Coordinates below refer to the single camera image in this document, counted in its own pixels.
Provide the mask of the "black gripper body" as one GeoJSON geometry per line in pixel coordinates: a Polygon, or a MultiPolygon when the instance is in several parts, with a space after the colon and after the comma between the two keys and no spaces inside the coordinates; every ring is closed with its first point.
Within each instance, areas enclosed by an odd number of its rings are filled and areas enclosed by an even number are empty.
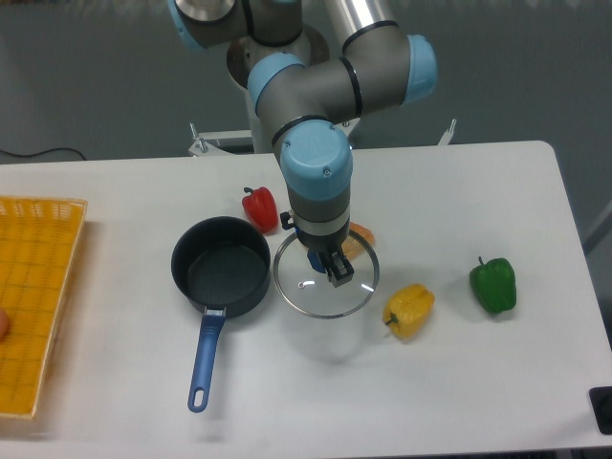
{"type": "Polygon", "coordinates": [[[351,267],[342,249],[342,243],[349,235],[349,213],[327,222],[313,222],[302,218],[293,210],[280,214],[281,226],[294,229],[299,241],[315,253],[324,269],[349,269],[351,267]]]}

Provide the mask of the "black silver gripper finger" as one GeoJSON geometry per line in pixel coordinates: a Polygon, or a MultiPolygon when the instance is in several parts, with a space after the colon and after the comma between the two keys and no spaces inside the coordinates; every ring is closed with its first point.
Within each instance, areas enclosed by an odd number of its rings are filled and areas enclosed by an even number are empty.
{"type": "Polygon", "coordinates": [[[340,252],[333,252],[327,266],[329,281],[337,288],[350,282],[354,269],[346,256],[340,252]]]}

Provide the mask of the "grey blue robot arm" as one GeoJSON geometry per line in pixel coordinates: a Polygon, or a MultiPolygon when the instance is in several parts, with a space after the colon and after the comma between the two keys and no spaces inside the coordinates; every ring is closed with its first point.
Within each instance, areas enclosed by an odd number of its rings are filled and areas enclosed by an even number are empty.
{"type": "Polygon", "coordinates": [[[386,1],[330,1],[338,58],[311,63],[298,1],[172,1],[190,46],[246,40],[247,93],[285,180],[295,228],[329,281],[353,277],[343,252],[350,226],[351,147],[343,122],[429,96],[438,79],[431,44],[402,33],[386,1]]]}

